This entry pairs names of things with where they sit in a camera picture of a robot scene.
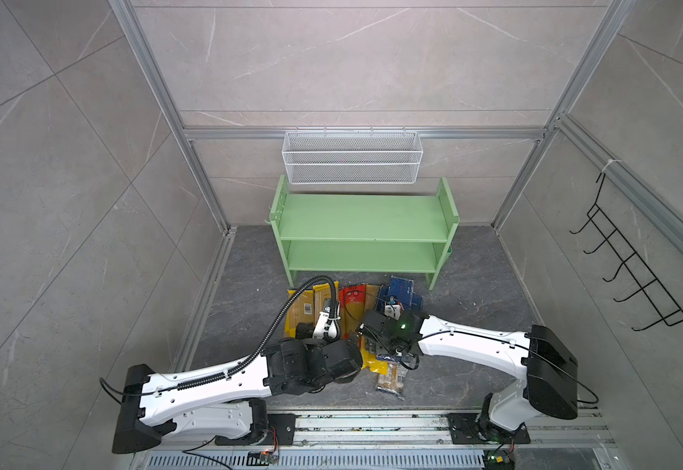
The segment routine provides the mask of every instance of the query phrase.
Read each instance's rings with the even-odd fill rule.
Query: black wire rack
[[[673,296],[668,291],[668,289],[666,289],[666,287],[663,285],[663,283],[660,282],[660,279],[656,276],[656,274],[648,266],[647,262],[641,256],[639,256],[639,253],[637,252],[636,249],[634,249],[634,247],[631,245],[631,243],[629,243],[629,240],[626,238],[626,236],[618,229],[618,227],[613,223],[613,221],[611,221],[611,219],[608,217],[608,214],[606,214],[602,210],[602,208],[597,204],[598,199],[600,199],[600,191],[602,190],[602,184],[605,182],[605,173],[600,173],[600,175],[598,175],[597,180],[595,180],[595,182],[596,183],[600,182],[600,186],[598,186],[598,188],[597,188],[597,196],[595,197],[595,202],[592,204],[592,207],[590,208],[590,210],[587,211],[587,221],[584,223],[584,225],[581,226],[581,229],[579,229],[577,231],[571,231],[571,233],[573,235],[576,235],[580,231],[584,230],[584,228],[587,227],[587,225],[592,224],[597,229],[597,231],[600,233],[600,235],[602,236],[603,239],[600,242],[600,244],[597,245],[597,247],[595,247],[595,249],[593,249],[592,251],[584,250],[584,253],[591,255],[592,253],[595,253],[597,250],[599,250],[600,247],[607,244],[613,250],[613,253],[615,253],[616,257],[618,257],[618,260],[620,261],[620,264],[618,265],[618,269],[616,269],[616,272],[613,274],[613,277],[611,277],[610,279],[605,279],[603,277],[602,279],[605,282],[611,282],[613,279],[615,279],[618,276],[618,273],[620,273],[622,268],[626,268],[629,275],[634,279],[634,282],[636,282],[636,285],[638,286],[637,290],[635,290],[634,292],[629,294],[626,298],[622,298],[620,300],[617,298],[614,298],[613,300],[615,300],[616,302],[625,302],[640,292],[643,293],[647,297],[647,300],[649,301],[650,305],[652,305],[652,308],[655,309],[655,311],[657,312],[657,315],[660,317],[660,319],[652,322],[651,324],[649,324],[643,328],[632,327],[632,329],[636,332],[644,331],[647,328],[650,328],[651,326],[655,326],[656,324],[659,324],[661,322],[668,325],[668,326],[678,325],[679,323],[683,322],[683,308],[681,308],[681,306],[678,304],[678,302],[676,302],[675,298],[673,298]],[[613,227],[613,230],[609,234],[606,235],[605,232],[600,229],[600,226],[597,224],[597,222],[594,221],[594,217],[596,217],[596,216],[604,217],[605,220],[608,221],[610,226]],[[628,247],[632,250],[632,253],[625,258],[623,256],[621,256],[621,253],[619,252],[619,250],[616,249],[616,247],[613,246],[613,244],[611,243],[611,237],[613,235],[615,235],[616,233],[619,234],[619,237],[621,239],[623,239],[623,241],[626,243],[626,245],[628,245]],[[629,262],[635,262],[635,261],[639,261],[647,269],[647,271],[652,276],[652,280],[649,280],[648,282],[643,284],[643,281],[641,281],[639,278],[636,277],[636,275],[634,275],[634,272],[628,263]],[[655,287],[659,286],[660,288],[662,288],[663,291],[665,292],[665,294],[668,297],[670,297],[670,299],[673,302],[673,304],[675,305],[676,309],[673,312],[671,312],[667,315],[664,315],[663,312],[660,311],[660,309],[657,307],[655,302],[652,300],[652,297],[650,296],[650,294],[647,292],[647,287],[650,287],[650,286],[655,286]]]

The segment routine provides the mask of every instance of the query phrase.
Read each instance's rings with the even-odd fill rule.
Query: green shelf board
[[[449,228],[435,196],[287,194],[279,238],[446,243]]]
[[[290,271],[435,273],[438,259],[431,243],[295,240],[287,264]]]

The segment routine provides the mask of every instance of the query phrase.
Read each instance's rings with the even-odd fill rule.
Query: dark stone floor
[[[445,320],[486,329],[523,330],[533,322],[529,306],[495,232],[486,226],[459,227],[454,253],[432,291],[423,275],[414,279],[425,311]],[[314,273],[301,272],[298,282]],[[391,274],[333,273],[340,286],[387,284]],[[193,369],[246,356],[253,351],[287,300],[284,274],[273,232],[268,226],[237,230],[215,303],[205,324]],[[283,328],[277,331],[277,339]],[[276,396],[269,405],[354,407],[476,408],[488,392],[513,378],[495,369],[448,357],[426,356],[405,379],[404,399],[375,390],[377,375],[364,370],[354,382],[331,383],[318,394]]]

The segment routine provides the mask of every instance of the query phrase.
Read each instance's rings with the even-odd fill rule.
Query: wire mesh basket
[[[414,183],[423,157],[412,131],[294,131],[281,148],[291,184]]]

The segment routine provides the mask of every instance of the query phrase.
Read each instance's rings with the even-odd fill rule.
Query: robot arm
[[[261,398],[346,383],[363,364],[356,343],[285,338],[266,347],[241,371],[227,373],[246,359],[177,374],[157,374],[145,364],[129,368],[112,452],[140,452],[165,436],[204,432],[252,444],[268,427]]]
[[[505,390],[486,397],[477,423],[483,437],[502,441],[539,414],[577,417],[577,361],[550,329],[491,331],[417,313],[403,311],[395,319],[368,311],[360,332],[394,356],[456,357],[514,376]]]

